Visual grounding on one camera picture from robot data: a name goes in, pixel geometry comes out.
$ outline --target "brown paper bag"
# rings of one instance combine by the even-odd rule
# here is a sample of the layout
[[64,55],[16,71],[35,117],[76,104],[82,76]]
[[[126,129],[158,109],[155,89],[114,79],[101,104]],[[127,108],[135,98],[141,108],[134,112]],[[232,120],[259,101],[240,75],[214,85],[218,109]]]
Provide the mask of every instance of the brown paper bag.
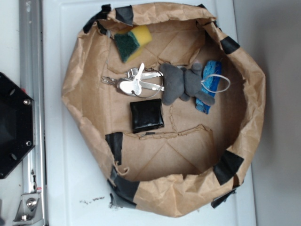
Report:
[[[106,5],[78,34],[62,99],[112,186],[113,203],[179,217],[243,183],[260,141],[265,76],[215,20],[205,8],[183,4],[113,11]],[[113,35],[143,24],[153,41],[138,58],[122,63]],[[125,77],[142,62],[189,67],[196,59],[221,61],[222,74],[231,80],[210,114],[197,111],[194,99],[177,99],[163,105],[164,128],[133,134],[129,103],[141,99],[117,93],[102,76]]]

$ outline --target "gray stuffed animal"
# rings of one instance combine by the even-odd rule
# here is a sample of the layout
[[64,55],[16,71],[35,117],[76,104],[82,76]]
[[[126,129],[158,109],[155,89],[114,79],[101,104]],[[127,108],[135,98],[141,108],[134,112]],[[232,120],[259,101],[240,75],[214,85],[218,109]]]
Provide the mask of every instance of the gray stuffed animal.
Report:
[[160,66],[160,71],[164,74],[163,104],[171,105],[179,97],[183,101],[188,101],[190,97],[196,97],[206,105],[215,103],[215,99],[211,95],[201,91],[202,64],[194,63],[191,69],[186,70],[186,68],[179,69],[164,63]]

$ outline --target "black leather wallet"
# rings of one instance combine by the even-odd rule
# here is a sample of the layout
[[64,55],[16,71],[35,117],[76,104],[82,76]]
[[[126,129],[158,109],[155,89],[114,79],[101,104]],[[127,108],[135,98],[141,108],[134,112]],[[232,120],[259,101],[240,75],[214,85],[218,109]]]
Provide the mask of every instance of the black leather wallet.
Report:
[[130,103],[133,133],[164,127],[161,99]]

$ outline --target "blue fabric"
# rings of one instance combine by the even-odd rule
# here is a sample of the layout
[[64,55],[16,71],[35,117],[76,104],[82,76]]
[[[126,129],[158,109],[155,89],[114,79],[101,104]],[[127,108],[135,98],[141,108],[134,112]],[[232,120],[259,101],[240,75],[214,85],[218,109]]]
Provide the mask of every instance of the blue fabric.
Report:
[[[207,62],[204,72],[203,72],[203,80],[210,74],[221,74],[222,73],[222,63],[219,61],[210,60]],[[204,85],[212,91],[216,91],[218,87],[218,83],[220,81],[220,77],[210,77],[205,82]],[[215,96],[215,93],[209,92],[204,87],[202,87],[202,91],[208,93],[211,96]],[[200,99],[196,99],[196,109],[200,112],[204,112],[205,114],[209,114],[210,106],[204,104]]]

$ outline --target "green scouring pad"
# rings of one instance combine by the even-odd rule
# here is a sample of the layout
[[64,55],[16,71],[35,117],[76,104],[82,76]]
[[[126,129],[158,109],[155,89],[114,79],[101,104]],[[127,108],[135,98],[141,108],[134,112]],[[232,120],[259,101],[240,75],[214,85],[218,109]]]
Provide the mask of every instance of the green scouring pad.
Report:
[[152,41],[151,33],[147,26],[137,26],[127,33],[120,31],[114,36],[121,60],[128,62],[142,53],[143,47]]

